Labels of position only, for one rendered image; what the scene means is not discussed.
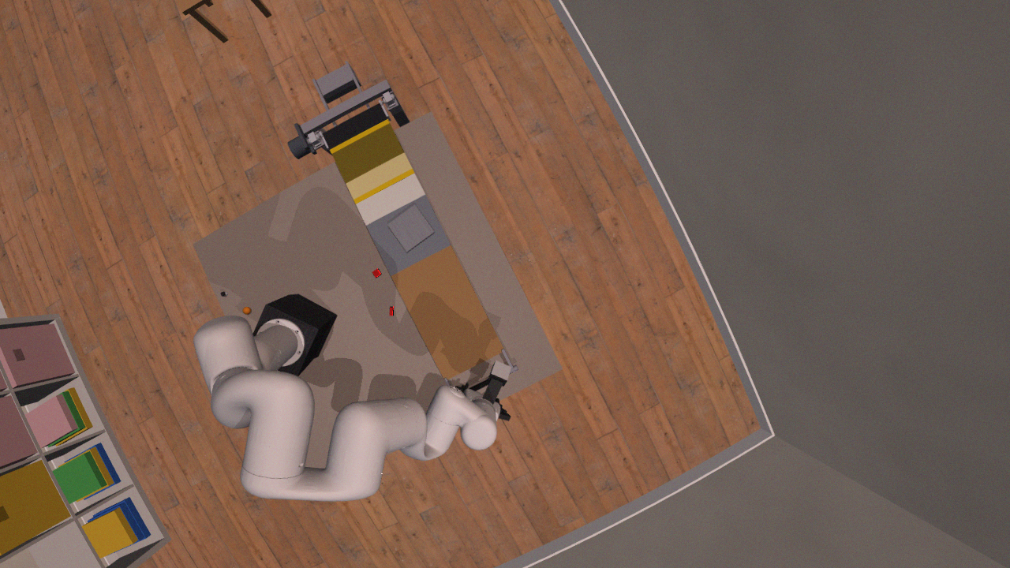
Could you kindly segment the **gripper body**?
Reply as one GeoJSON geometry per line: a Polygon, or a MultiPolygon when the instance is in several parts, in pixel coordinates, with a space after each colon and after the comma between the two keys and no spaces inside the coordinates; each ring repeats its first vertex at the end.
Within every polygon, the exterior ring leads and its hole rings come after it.
{"type": "MultiPolygon", "coordinates": [[[[468,399],[469,399],[469,400],[470,400],[471,402],[472,402],[473,400],[475,400],[475,399],[483,399],[483,398],[482,398],[482,397],[483,397],[483,395],[482,395],[481,393],[477,393],[477,392],[476,392],[475,390],[470,390],[469,388],[468,388],[468,389],[466,389],[466,390],[464,390],[464,395],[465,395],[466,397],[468,397],[468,399]]],[[[495,411],[496,411],[496,423],[497,423],[497,420],[498,420],[498,418],[499,418],[499,416],[500,416],[500,404],[499,404],[499,403],[497,403],[497,402],[494,402],[494,404],[493,404],[493,407],[494,407],[494,409],[495,409],[495,411]]]]}

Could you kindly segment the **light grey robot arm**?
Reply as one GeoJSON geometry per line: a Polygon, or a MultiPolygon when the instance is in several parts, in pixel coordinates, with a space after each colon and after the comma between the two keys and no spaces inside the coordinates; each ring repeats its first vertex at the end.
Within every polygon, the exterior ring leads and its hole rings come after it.
{"type": "Polygon", "coordinates": [[[347,404],[335,418],[326,468],[319,469],[305,467],[315,411],[312,389],[301,377],[278,371],[301,358],[301,328],[272,319],[252,337],[247,319],[221,316],[201,326],[193,344],[213,416],[228,428],[249,427],[241,484],[260,499],[367,499],[381,486],[388,452],[436,459],[450,448],[459,428],[468,448],[489,448],[497,436],[493,404],[511,369],[495,361],[483,399],[472,402],[457,387],[440,386],[426,413],[409,397],[347,404]]]}

